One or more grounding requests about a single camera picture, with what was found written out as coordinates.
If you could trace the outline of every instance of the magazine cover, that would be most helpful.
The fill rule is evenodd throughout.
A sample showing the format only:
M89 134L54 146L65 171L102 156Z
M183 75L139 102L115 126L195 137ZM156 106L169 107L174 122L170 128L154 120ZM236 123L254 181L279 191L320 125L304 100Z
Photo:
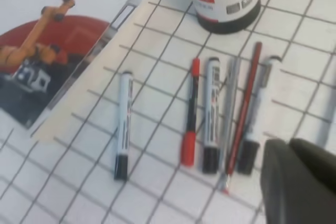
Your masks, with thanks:
M0 109L30 128L92 61L87 55L125 2L1 0Z

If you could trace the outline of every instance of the black marker cap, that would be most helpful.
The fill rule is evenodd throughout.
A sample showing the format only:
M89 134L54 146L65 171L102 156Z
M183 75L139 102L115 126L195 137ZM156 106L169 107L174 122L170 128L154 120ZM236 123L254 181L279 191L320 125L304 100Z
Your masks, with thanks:
M259 146L260 144L258 142L249 140L243 141L240 159L237 167L237 171L239 173L245 175L250 175L252 173Z
M205 147L203 153L203 173L216 174L219 166L219 150L215 147Z
M115 157L114 179L127 180L128 156L117 155Z

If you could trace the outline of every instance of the white label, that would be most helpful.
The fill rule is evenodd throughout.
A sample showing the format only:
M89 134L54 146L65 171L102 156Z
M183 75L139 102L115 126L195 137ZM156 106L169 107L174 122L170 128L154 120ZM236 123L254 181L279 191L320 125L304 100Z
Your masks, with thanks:
M258 0L193 0L197 13L213 22L229 22L248 14Z

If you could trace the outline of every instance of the red pencil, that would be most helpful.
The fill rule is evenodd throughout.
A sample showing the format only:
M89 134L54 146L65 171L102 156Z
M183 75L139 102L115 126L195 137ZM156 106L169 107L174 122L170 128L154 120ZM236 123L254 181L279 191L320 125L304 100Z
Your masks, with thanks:
M227 175L227 182L226 182L226 188L225 188L226 192L227 192L227 188L229 185L229 179L235 170L237 154L238 154L238 150L240 146L240 141L243 136L243 130L245 126L248 106L249 106L251 95L252 95L253 84L255 81L256 73L257 73L261 48L262 48L262 43L258 42L256 44L255 53L254 53L253 60L252 60L252 66L251 66L250 74L248 77L248 83L247 83L247 88L245 91L243 106L240 111L239 121L238 121L237 129L236 129L235 138L232 144L228 166L226 168L226 175Z

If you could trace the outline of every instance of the gray pen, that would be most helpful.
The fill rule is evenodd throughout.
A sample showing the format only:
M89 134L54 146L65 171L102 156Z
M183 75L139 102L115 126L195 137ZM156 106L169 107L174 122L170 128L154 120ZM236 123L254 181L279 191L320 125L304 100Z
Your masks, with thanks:
M224 105L224 125L223 125L223 135L219 147L219 172L221 173L221 178L219 182L219 189L225 188L227 181L226 176L226 162L231 146L231 128L232 120L235 111L236 102L236 90L238 86L238 76L239 76L239 66L240 58L235 58L231 61L227 76L226 85L226 97Z

